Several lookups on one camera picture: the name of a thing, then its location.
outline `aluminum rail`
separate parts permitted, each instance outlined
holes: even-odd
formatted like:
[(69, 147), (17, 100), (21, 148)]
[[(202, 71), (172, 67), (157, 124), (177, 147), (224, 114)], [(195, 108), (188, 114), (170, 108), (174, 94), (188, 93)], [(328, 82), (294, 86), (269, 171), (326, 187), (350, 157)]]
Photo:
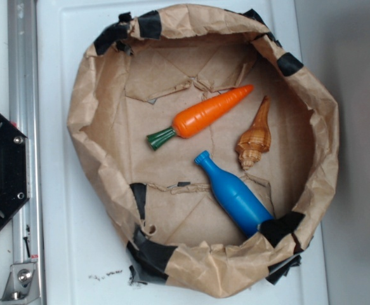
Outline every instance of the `aluminum rail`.
[[(27, 301), (23, 304), (33, 302), (33, 304), (45, 305), (35, 0), (8, 0), (8, 62), (10, 121), (14, 122), (17, 128), (28, 137), (27, 176), (29, 178), (28, 197), (30, 198), (13, 218), (13, 260), (15, 264), (13, 266), (33, 263), (34, 280), (37, 281), (38, 291), (30, 292), (34, 293), (34, 299), (31, 298), (32, 295), (29, 299), (25, 295), (24, 299)], [(2, 304), (11, 302), (4, 296), (1, 300)]]

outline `orange carrot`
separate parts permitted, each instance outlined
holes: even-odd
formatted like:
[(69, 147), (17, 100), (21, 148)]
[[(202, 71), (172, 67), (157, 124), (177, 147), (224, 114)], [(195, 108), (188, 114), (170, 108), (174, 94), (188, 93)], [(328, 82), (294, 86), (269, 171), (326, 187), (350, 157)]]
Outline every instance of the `orange carrot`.
[(253, 89), (253, 85), (236, 88), (179, 112), (173, 119), (171, 127), (147, 135), (149, 144), (156, 151), (175, 135), (190, 138), (231, 110)]

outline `blue plastic bottle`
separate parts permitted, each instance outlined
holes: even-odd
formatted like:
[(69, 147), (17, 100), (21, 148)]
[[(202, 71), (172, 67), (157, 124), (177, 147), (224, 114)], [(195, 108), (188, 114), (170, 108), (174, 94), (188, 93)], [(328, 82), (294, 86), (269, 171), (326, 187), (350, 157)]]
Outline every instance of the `blue plastic bottle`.
[(210, 159), (208, 151), (198, 155), (195, 162), (209, 176), (211, 189), (219, 204), (247, 237), (257, 232), (259, 224), (273, 219), (248, 186), (237, 176), (219, 168)]

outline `crumpled paper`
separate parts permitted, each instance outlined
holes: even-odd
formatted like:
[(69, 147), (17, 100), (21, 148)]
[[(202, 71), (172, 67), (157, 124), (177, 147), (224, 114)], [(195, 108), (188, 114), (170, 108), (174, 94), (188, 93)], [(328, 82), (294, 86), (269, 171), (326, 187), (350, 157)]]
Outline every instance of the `crumpled paper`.
[[(228, 297), (266, 277), (268, 267), (291, 257), (297, 244), (308, 247), (335, 192), (338, 106), (306, 67), (294, 60), (280, 64), (290, 56), (262, 23), (190, 4), (157, 12), (158, 40), (142, 38), (138, 19), (130, 21), (123, 43), (131, 56), (115, 46), (100, 56), (93, 45), (88, 48), (68, 128), (84, 172), (123, 240), (132, 241), (141, 226), (150, 240), (177, 246), (164, 270), (167, 284)], [(254, 91), (201, 133), (176, 137), (158, 151), (147, 144), (145, 136), (170, 126), (176, 113), (248, 83)], [(244, 172), (235, 144), (264, 95), (272, 99), (272, 146)], [(154, 104), (146, 102), (155, 98)], [(246, 240), (193, 162), (203, 150), (243, 177), (276, 218), (304, 214), (294, 236), (275, 248), (261, 233)], [(145, 219), (129, 187), (134, 182), (148, 185)], [(189, 183), (177, 187), (178, 182)]]

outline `brown seashell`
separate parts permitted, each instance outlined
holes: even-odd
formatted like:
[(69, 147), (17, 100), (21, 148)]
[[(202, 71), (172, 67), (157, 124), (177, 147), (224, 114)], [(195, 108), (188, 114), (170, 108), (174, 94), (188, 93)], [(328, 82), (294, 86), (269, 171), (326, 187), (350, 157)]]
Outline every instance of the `brown seashell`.
[(254, 121), (240, 137), (235, 151), (239, 153), (239, 161), (243, 170), (248, 170), (261, 160), (261, 154), (269, 151), (271, 133), (268, 126), (270, 98), (264, 96)]

